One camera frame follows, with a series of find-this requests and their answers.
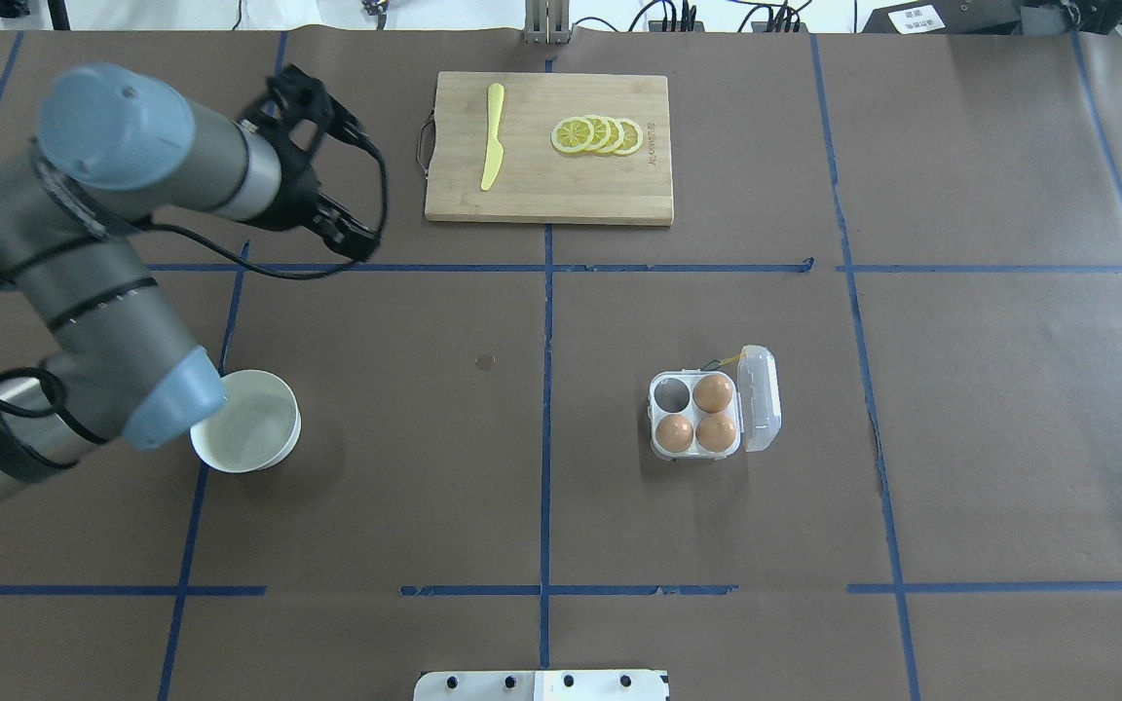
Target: white bowl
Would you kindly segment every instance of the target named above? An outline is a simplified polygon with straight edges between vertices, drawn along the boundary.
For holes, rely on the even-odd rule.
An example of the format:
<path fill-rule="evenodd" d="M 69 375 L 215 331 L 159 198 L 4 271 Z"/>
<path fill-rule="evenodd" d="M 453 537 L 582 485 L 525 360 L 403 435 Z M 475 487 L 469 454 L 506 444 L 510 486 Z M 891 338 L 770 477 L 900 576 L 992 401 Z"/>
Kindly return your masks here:
<path fill-rule="evenodd" d="M 191 427 L 196 456 L 223 473 L 252 473 L 288 456 L 302 434 L 297 396 L 270 372 L 223 378 L 228 404 Z"/>

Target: blue joint cap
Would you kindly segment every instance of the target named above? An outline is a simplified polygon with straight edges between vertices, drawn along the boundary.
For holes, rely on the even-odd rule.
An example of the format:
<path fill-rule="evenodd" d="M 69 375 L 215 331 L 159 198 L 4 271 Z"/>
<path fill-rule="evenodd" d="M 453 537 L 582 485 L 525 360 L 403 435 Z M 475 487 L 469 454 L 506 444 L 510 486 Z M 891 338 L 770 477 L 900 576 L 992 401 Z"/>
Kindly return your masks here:
<path fill-rule="evenodd" d="M 149 187 L 193 147 L 193 108 L 172 85 L 111 63 L 65 71 L 37 112 L 49 163 L 98 190 Z"/>
<path fill-rule="evenodd" d="M 137 450 L 153 450 L 218 412 L 227 400 L 223 378 L 199 345 L 137 405 L 122 435 Z"/>

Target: table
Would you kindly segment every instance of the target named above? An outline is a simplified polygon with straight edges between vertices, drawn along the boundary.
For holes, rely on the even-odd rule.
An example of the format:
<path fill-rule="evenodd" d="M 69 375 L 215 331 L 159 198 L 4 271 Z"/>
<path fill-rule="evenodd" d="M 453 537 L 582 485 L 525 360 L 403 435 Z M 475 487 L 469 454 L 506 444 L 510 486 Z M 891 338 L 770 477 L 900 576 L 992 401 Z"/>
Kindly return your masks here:
<path fill-rule="evenodd" d="M 383 147 L 392 214 L 312 284 L 141 237 L 221 368 L 293 385 L 302 439 L 252 476 L 116 444 L 0 506 L 0 698 L 620 666 L 680 700 L 1122 698 L 1122 40 L 0 33 L 0 160 L 91 59 L 223 114 L 297 63 Z M 424 221 L 438 71 L 668 75 L 675 223 Z M 320 162 L 374 211 L 368 158 Z M 779 440 L 656 461 L 646 382 L 744 343 L 779 360 Z M 0 298 L 0 368 L 48 348 Z"/>

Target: wooden cutting board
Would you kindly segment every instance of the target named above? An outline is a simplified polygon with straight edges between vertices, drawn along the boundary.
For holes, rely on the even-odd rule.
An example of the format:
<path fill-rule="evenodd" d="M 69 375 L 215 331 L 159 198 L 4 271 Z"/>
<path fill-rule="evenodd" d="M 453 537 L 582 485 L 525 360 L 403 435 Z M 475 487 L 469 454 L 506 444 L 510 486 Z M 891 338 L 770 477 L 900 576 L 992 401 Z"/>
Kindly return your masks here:
<path fill-rule="evenodd" d="M 482 192 L 487 85 L 505 86 L 505 158 Z M 605 114 L 643 126 L 629 156 L 564 155 L 552 128 L 565 117 Z M 669 89 L 664 76 L 441 72 L 426 218 L 440 222 L 671 225 Z"/>

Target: cutting board handle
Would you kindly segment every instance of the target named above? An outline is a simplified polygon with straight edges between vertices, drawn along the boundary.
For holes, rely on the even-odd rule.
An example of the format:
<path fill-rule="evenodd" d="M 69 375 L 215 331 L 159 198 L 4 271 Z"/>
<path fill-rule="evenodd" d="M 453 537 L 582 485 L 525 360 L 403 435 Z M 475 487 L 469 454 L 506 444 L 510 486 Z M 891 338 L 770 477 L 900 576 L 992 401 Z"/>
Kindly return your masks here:
<path fill-rule="evenodd" d="M 432 154 L 426 154 L 426 133 L 432 132 Z M 429 174 L 432 174 L 432 156 L 435 155 L 435 107 L 432 107 L 432 113 L 426 116 L 426 121 L 423 122 L 422 128 L 417 130 L 417 148 L 414 150 L 414 159 L 417 160 L 417 167 L 423 169 L 423 179 L 426 179 Z"/>

